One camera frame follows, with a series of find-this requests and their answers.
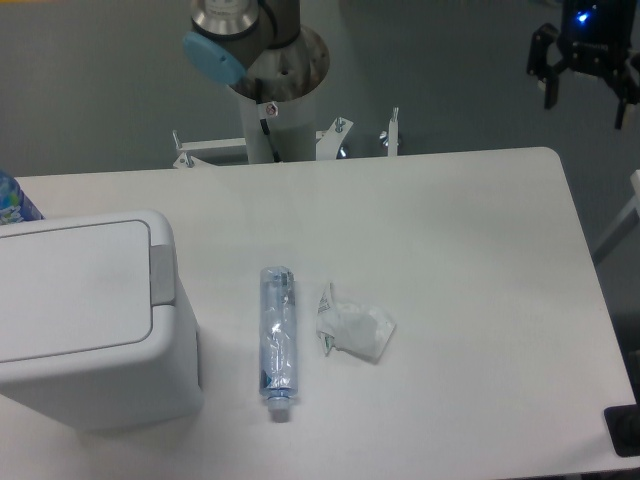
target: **gray floor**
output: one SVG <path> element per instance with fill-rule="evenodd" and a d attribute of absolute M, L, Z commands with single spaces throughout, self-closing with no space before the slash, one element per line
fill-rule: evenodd
<path fill-rule="evenodd" d="M 241 136 L 234 100 L 182 54 L 187 3 L 0 4 L 0 166 L 15 175 L 168 168 L 174 128 L 183 141 Z M 557 8 L 303 0 L 302 13 L 332 55 L 319 124 L 337 115 L 355 121 L 353 154 L 382 153 L 377 135 L 397 105 L 405 154 L 556 150 L 590 244 L 631 197 L 640 126 L 613 129 L 613 93 L 567 73 L 548 112 L 525 75 L 531 33 L 546 21 L 558 25 Z M 599 269 L 629 348 L 640 348 L 639 250 L 636 232 Z"/>

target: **bottle cap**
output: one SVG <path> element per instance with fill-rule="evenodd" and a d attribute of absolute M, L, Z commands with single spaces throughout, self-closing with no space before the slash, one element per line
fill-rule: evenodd
<path fill-rule="evenodd" d="M 267 407 L 270 412 L 280 412 L 289 410 L 289 398 L 287 397 L 271 397 L 267 400 Z"/>

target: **water bottle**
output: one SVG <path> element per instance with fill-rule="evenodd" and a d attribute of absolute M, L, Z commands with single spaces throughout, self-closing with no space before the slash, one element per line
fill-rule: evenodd
<path fill-rule="evenodd" d="M 289 409 L 298 393 L 296 301 L 293 273 L 285 267 L 260 272 L 260 394 L 270 412 Z"/>
<path fill-rule="evenodd" d="M 43 218 L 16 179 L 0 170 L 0 225 Z"/>

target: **bolt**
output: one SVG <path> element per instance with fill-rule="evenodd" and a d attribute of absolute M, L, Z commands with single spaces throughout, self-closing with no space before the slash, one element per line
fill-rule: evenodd
<path fill-rule="evenodd" d="M 274 102 L 271 102 L 267 105 L 266 112 L 270 117 L 275 117 L 278 115 L 278 106 Z"/>
<path fill-rule="evenodd" d="M 338 155 L 336 156 L 337 159 L 345 159 L 345 158 L 349 158 L 349 145 L 345 145 L 342 144 L 340 145 L 340 148 L 338 149 Z"/>
<path fill-rule="evenodd" d="M 336 132 L 342 133 L 342 127 L 344 127 L 347 122 L 344 121 L 342 117 L 338 117 L 336 119 Z"/>
<path fill-rule="evenodd" d="M 378 141 L 382 148 L 389 148 L 389 134 L 386 130 L 383 130 L 378 136 Z M 398 133 L 398 148 L 402 146 L 402 135 Z"/>
<path fill-rule="evenodd" d="M 182 142 L 178 138 L 178 131 L 173 131 L 173 143 L 176 145 L 176 151 L 179 151 L 182 148 Z"/>

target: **crumpled plastic bag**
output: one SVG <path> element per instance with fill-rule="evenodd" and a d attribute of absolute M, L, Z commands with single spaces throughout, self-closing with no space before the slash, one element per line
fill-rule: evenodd
<path fill-rule="evenodd" d="M 389 314 L 379 307 L 334 300 L 333 283 L 327 284 L 316 320 L 325 355 L 335 347 L 375 362 L 395 327 Z"/>

